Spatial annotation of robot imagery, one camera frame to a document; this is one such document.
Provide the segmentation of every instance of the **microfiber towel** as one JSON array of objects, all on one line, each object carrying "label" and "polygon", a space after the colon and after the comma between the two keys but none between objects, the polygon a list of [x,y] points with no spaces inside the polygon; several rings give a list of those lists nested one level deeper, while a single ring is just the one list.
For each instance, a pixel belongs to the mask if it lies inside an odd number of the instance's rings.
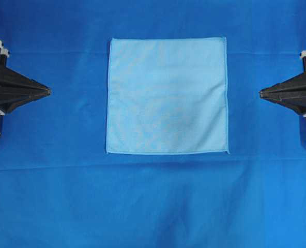
[{"label": "microfiber towel", "polygon": [[226,39],[112,39],[106,151],[228,152]]}]

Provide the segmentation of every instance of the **table surface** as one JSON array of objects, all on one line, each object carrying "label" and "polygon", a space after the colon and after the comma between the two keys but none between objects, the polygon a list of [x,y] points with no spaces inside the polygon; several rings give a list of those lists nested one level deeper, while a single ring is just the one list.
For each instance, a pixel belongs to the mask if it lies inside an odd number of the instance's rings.
[{"label": "table surface", "polygon": [[[106,154],[112,38],[226,37],[231,154]],[[0,247],[306,247],[303,0],[0,1],[8,66],[52,95],[5,117]]]}]

